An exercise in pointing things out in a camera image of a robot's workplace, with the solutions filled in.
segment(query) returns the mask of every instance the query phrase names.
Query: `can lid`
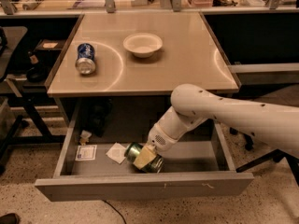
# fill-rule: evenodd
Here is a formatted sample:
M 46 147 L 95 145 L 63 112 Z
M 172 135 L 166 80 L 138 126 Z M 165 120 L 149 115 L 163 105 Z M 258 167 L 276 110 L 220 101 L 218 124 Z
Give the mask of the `can lid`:
M 88 58 L 79 58 L 76 60 L 76 68 L 82 75 L 89 75 L 95 71 L 95 63 Z

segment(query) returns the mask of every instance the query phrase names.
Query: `open drawer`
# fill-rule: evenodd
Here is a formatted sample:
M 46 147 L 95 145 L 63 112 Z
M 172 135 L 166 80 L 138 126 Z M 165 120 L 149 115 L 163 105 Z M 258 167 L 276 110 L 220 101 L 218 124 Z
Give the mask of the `open drawer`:
M 111 160 L 106 153 L 115 142 L 146 142 L 150 127 L 169 107 L 168 97 L 162 96 L 113 97 L 103 135 L 93 135 L 88 143 L 96 145 L 95 159 L 76 161 L 90 105 L 101 99 L 78 100 L 53 178 L 35 183 L 51 201 L 238 195 L 252 181 L 251 173 L 235 171 L 220 124 L 212 120 L 162 154 L 164 168 L 159 174 L 140 173 L 127 160 Z

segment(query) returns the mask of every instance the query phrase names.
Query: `speckled floor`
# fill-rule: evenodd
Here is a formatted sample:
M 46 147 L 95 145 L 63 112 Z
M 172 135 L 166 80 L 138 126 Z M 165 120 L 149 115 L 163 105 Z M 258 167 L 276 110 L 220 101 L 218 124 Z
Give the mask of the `speckled floor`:
M 45 119 L 53 134 L 65 134 L 62 119 Z M 231 135 L 221 125 L 238 167 L 271 150 L 255 144 L 244 149 L 242 134 Z M 24 130 L 37 134 L 33 124 Z M 51 178 L 60 154 L 59 145 L 14 147 L 7 170 L 0 176 L 0 216 L 15 212 L 21 224 L 124 223 L 120 214 L 102 201 L 52 203 L 34 187 L 37 178 Z M 299 188 L 285 160 L 267 161 L 248 172 L 254 180 L 239 196 L 160 201 L 109 201 L 126 223 L 299 223 Z

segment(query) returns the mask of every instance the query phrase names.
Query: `green can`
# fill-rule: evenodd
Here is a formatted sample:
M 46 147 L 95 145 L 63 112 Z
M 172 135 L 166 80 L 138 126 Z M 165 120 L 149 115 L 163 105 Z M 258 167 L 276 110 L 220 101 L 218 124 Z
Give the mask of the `green can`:
M 136 157 L 140 154 L 142 147 L 143 146 L 138 143 L 132 143 L 125 150 L 124 156 L 129 162 L 134 163 Z M 157 154 L 156 158 L 149 162 L 141 170 L 146 173 L 159 173 L 162 170 L 163 165 L 164 158 Z

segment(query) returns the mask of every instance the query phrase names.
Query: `blue can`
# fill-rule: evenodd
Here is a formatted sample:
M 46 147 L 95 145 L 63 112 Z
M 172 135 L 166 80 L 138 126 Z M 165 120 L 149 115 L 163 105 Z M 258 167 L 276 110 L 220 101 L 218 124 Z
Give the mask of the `blue can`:
M 95 71 L 94 47 L 89 43 L 78 45 L 76 68 L 82 75 L 89 75 Z

